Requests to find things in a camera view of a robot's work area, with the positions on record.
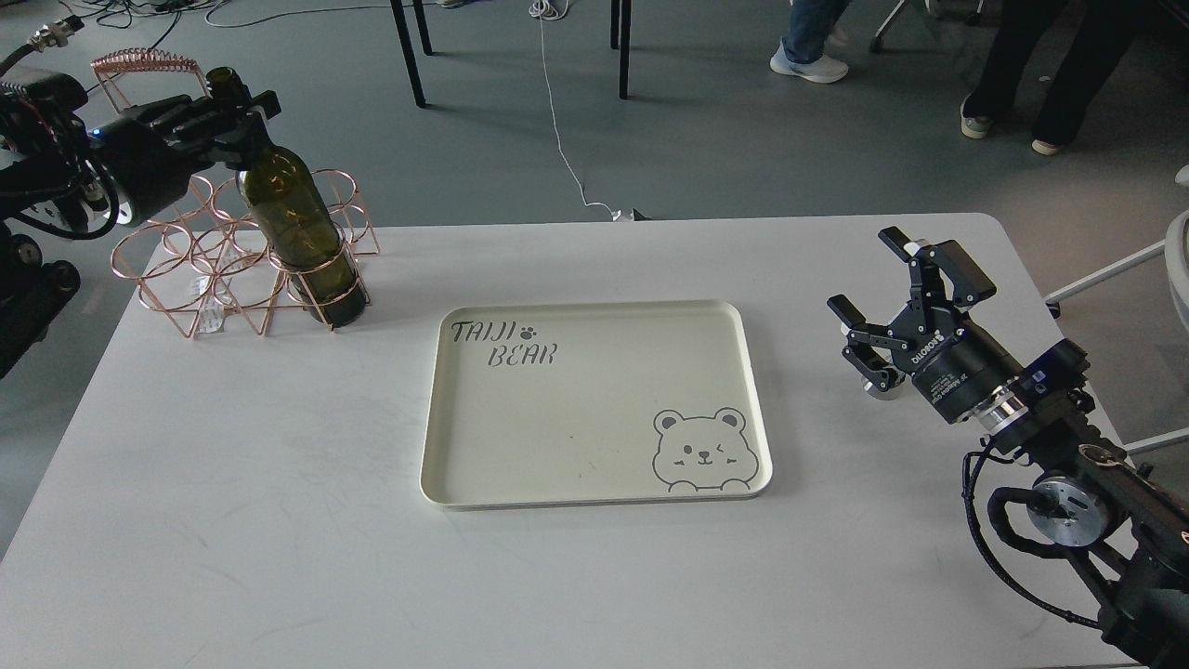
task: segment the table leg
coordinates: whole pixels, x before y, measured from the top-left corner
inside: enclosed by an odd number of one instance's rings
[[[434,48],[429,44],[429,27],[426,25],[426,7],[417,0],[413,4],[413,15],[417,19],[417,33],[421,36],[421,51],[427,56],[434,55]]]
[[[404,7],[401,0],[391,0],[392,18],[396,19],[396,33],[401,37],[401,51],[404,53],[404,67],[409,70],[409,84],[413,87],[413,99],[419,107],[424,108],[426,94],[421,89],[421,75],[417,74],[417,57],[413,53],[413,40],[409,39],[409,24],[404,20]]]
[[[628,53],[631,51],[631,0],[621,0],[619,12],[619,99],[628,99]]]

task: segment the white table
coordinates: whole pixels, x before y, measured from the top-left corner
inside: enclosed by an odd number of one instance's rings
[[[1061,337],[980,214],[382,228],[373,304],[333,334],[290,313],[268,339],[184,341],[133,303],[0,563],[0,667],[1119,662],[975,553],[958,498],[975,427],[911,393],[869,399],[839,356],[829,295],[875,321],[907,297],[887,225],[965,246],[1000,288],[975,318],[1020,362]],[[446,313],[705,297],[747,328],[774,468],[759,498],[422,498]],[[981,499],[1037,474],[988,472]],[[1064,566],[999,553],[1042,597],[1096,611]]]

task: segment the jeans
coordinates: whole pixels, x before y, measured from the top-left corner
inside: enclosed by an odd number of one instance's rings
[[[785,57],[801,64],[820,58],[825,38],[847,5],[850,0],[795,0],[788,12],[788,32],[780,39]]]
[[[1033,48],[1067,4],[1068,0],[1004,0],[1002,24],[979,87],[967,99],[962,115],[998,118],[1012,107]],[[1144,0],[1086,0],[1086,17],[1053,76],[1032,125],[1032,137],[1062,145],[1074,140],[1090,100],[1131,45],[1146,5]]]

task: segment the black pants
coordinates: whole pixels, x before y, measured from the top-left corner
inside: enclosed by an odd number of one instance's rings
[[[1086,108],[1131,46],[1147,5],[1144,0],[1084,1],[1086,17],[1032,125],[1032,137],[1050,144],[1069,144],[1077,135]],[[963,106],[963,115],[998,118],[1012,107],[1032,49],[1067,4],[1004,0],[1002,25],[979,87]]]

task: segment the white tray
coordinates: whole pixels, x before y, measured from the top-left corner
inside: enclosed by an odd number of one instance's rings
[[[442,321],[421,465],[430,501],[748,498],[770,478],[726,302],[467,307]]]

